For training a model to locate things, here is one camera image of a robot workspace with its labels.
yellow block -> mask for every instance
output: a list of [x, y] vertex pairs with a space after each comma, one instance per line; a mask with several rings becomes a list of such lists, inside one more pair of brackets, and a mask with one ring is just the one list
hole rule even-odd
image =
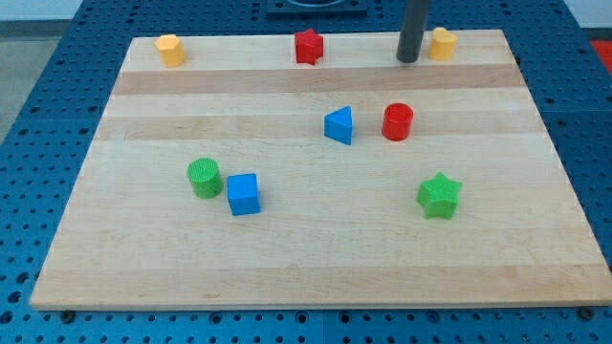
[[185, 51], [181, 39], [176, 34], [164, 34], [155, 41], [165, 67], [178, 67], [185, 62]]
[[440, 61], [450, 60], [456, 45], [456, 34], [448, 32], [445, 28], [435, 28], [431, 34], [429, 58]]

green block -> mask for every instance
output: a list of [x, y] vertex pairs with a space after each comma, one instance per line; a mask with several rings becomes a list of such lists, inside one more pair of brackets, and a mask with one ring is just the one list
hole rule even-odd
[[452, 181], [442, 172], [421, 183], [417, 202], [425, 209], [426, 219], [441, 217], [451, 219], [459, 204], [461, 183]]
[[193, 192], [200, 198], [213, 198], [223, 190], [219, 166], [213, 159], [201, 158], [192, 162], [187, 168], [187, 177]]

black metal rod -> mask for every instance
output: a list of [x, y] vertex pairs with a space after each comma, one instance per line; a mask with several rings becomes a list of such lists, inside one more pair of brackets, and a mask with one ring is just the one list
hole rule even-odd
[[406, 0], [404, 23], [398, 42], [397, 57], [400, 61], [411, 63], [419, 58], [430, 7], [431, 0]]

wooden table surface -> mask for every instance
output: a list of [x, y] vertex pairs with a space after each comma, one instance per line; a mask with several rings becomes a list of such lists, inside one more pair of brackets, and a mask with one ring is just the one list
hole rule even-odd
[[[40, 310], [471, 308], [612, 304], [612, 277], [501, 31], [451, 61], [395, 59], [395, 32], [184, 37], [166, 69], [136, 38], [31, 304]], [[380, 134], [406, 102], [410, 138]], [[351, 146], [322, 119], [353, 108]], [[188, 164], [255, 172], [262, 212], [193, 195]], [[451, 221], [420, 182], [463, 183]]]

blue cube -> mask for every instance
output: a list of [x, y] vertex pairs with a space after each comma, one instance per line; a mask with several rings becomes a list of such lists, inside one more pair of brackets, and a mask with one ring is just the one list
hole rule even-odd
[[257, 176], [254, 173], [229, 176], [228, 202], [233, 216], [260, 212]]
[[353, 138], [351, 107], [345, 106], [325, 116], [323, 134], [330, 139], [350, 145]]

